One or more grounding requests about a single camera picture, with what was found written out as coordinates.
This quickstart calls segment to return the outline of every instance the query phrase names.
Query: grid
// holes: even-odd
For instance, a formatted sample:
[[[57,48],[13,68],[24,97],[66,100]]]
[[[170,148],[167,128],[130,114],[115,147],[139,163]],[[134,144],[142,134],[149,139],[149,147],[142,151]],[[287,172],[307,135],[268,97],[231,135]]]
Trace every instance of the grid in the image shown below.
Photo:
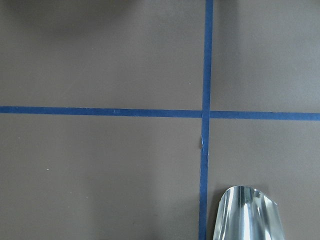
[[[198,239],[205,240],[206,233],[207,233],[208,153],[209,153],[210,119],[320,121],[320,113],[262,112],[262,111],[210,111],[212,41],[213,41],[212,35],[213,35],[213,20],[214,20],[213,13],[214,13],[214,0],[206,0],[205,27],[204,27],[202,110],[0,106],[0,113],[1,114],[166,117],[166,118],[201,119],[202,149],[201,149],[201,155],[200,155]]]

